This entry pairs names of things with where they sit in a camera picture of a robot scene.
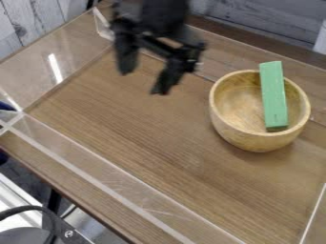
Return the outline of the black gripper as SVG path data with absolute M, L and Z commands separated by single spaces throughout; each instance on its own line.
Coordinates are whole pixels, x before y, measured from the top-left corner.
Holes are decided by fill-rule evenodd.
M 205 41 L 186 25 L 189 0 L 117 0 L 111 31 L 115 33 L 118 69 L 122 75 L 138 66 L 141 49 L 168 60 L 152 88 L 166 95 L 186 72 L 193 72 L 205 51 Z

